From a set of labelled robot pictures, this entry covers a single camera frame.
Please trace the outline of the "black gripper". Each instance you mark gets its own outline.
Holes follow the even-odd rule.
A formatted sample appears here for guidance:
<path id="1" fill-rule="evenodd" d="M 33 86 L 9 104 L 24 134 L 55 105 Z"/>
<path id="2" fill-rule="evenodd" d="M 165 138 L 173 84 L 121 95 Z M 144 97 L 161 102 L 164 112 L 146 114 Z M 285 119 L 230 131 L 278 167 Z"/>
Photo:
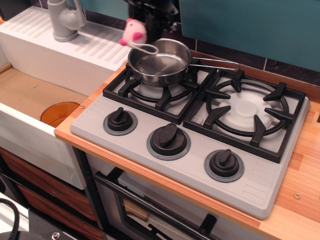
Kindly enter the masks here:
<path id="1" fill-rule="evenodd" d="M 145 24 L 147 43 L 160 39 L 164 30 L 175 30 L 179 10 L 172 0 L 128 0 L 127 3 L 129 17 Z"/>

